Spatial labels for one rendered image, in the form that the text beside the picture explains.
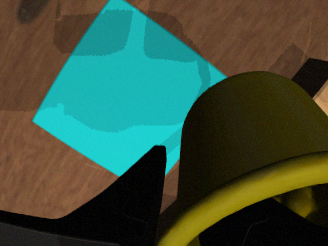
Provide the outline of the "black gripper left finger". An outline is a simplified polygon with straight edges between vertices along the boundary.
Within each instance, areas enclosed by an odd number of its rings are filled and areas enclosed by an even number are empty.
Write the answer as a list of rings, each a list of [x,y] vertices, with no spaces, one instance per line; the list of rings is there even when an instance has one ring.
[[[153,246],[167,147],[153,146],[96,198],[63,218],[0,210],[0,246]]]

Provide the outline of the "dark brown rectangular bar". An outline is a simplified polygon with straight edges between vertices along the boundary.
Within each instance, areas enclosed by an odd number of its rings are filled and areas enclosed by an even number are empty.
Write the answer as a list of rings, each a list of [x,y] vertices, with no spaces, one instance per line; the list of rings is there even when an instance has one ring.
[[[328,115],[328,62],[327,60],[319,60],[308,58],[305,60],[300,70],[291,78],[293,82],[299,84],[301,88],[316,104],[319,104],[321,110]],[[159,216],[159,223],[157,223],[157,230],[155,240],[153,240],[153,246],[155,246],[157,239],[161,235],[161,232],[167,228],[171,220],[175,218],[176,199],[175,202],[165,208]]]

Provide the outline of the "yellow cup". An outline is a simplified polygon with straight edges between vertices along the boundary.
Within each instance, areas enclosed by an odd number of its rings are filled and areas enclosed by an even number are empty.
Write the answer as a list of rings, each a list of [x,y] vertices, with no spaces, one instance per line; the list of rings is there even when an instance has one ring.
[[[205,228],[271,196],[328,227],[328,115],[287,76],[228,76],[185,118],[175,218],[155,246],[200,246]]]

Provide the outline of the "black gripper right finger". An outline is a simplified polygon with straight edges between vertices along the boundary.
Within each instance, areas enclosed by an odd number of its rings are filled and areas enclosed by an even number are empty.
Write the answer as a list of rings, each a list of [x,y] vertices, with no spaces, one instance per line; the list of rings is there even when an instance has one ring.
[[[272,198],[225,216],[199,234],[200,246],[328,246],[317,226]]]

